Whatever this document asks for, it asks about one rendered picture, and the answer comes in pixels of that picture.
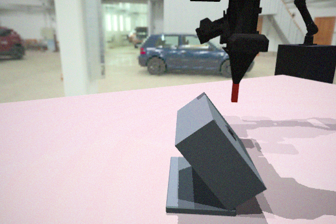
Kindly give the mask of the red peg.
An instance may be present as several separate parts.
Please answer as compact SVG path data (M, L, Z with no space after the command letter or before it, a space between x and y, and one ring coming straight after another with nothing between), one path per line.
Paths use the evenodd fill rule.
M232 80L231 102L238 101L238 90L239 90L239 84L234 84Z

